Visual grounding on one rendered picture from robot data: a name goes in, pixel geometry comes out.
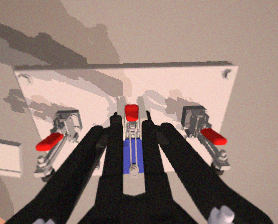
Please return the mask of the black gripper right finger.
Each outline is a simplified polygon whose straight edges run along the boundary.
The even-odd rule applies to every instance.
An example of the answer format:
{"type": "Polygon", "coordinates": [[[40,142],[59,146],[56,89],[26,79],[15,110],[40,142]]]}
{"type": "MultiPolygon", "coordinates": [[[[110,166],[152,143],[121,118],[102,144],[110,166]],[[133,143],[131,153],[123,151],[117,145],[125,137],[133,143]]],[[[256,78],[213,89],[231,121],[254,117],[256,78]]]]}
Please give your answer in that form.
{"type": "Polygon", "coordinates": [[[207,224],[274,224],[227,186],[171,123],[155,125],[143,96],[137,100],[150,224],[180,224],[159,145],[207,224]]]}

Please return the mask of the pale pink fixture plate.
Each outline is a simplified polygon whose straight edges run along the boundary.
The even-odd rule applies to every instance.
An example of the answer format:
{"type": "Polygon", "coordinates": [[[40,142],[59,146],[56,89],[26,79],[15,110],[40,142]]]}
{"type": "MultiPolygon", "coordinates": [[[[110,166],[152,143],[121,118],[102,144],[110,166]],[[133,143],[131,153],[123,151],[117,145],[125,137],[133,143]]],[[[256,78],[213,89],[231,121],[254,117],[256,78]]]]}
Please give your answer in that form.
{"type": "Polygon", "coordinates": [[[203,106],[219,133],[235,80],[223,78],[228,69],[237,73],[238,65],[19,69],[15,75],[18,82],[24,74],[33,80],[19,85],[41,140],[50,135],[57,111],[79,110],[80,142],[93,126],[110,126],[120,97],[138,105],[137,96],[143,96],[154,124],[171,123],[184,138],[183,106],[203,106]]]}

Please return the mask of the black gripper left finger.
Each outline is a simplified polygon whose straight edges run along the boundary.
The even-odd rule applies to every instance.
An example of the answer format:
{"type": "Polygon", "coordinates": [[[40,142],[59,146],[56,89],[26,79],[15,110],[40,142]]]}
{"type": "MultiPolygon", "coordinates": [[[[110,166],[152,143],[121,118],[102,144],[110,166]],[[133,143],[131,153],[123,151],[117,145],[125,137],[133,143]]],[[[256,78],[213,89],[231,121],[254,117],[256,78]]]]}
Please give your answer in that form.
{"type": "Polygon", "coordinates": [[[105,149],[90,224],[120,224],[125,106],[125,97],[120,97],[110,126],[93,126],[36,197],[4,224],[66,224],[105,149]]]}

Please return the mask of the blue rectangular plate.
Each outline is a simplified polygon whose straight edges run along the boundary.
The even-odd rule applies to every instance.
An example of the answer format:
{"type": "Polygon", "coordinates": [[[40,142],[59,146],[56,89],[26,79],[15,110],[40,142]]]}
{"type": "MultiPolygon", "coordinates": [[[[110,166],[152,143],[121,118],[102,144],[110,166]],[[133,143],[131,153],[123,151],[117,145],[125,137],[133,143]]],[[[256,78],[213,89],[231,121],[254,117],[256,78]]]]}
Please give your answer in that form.
{"type": "MultiPolygon", "coordinates": [[[[124,141],[124,160],[123,160],[123,174],[130,174],[130,138],[125,136],[124,141]]],[[[139,166],[138,173],[144,173],[143,166],[143,151],[142,151],[142,139],[140,136],[136,138],[137,143],[137,164],[139,166]]],[[[131,152],[132,152],[132,163],[136,163],[136,154],[135,154],[135,138],[131,138],[131,152]]]]}

